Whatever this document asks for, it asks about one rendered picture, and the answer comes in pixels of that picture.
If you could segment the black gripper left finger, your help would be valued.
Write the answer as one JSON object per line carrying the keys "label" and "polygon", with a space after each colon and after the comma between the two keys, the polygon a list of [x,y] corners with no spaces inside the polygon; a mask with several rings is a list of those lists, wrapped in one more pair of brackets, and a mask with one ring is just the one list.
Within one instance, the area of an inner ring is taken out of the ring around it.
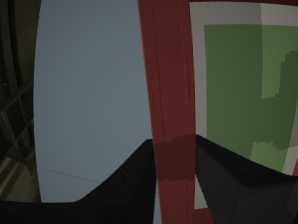
{"label": "black gripper left finger", "polygon": [[1,200],[0,224],[153,224],[156,188],[156,160],[150,139],[78,201]]}

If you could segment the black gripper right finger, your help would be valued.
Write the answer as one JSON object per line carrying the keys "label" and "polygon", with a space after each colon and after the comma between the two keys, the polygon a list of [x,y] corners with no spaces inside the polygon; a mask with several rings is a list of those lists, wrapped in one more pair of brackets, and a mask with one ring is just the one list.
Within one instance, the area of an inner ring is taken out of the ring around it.
{"label": "black gripper right finger", "polygon": [[298,176],[253,163],[201,135],[194,173],[214,224],[298,224]]}

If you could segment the grey flat board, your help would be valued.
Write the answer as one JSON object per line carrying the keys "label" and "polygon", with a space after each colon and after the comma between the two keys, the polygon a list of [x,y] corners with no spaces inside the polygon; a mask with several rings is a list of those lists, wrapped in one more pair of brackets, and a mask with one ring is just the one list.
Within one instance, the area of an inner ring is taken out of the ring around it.
{"label": "grey flat board", "polygon": [[74,202],[152,139],[137,0],[41,0],[33,129],[41,202]]}

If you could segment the red-brown picture frame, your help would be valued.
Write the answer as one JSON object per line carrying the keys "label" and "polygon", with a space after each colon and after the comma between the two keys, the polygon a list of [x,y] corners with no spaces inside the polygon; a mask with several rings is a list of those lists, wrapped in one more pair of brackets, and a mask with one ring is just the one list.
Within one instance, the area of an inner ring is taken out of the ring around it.
{"label": "red-brown picture frame", "polygon": [[161,224],[214,224],[196,135],[298,176],[298,0],[137,0]]}

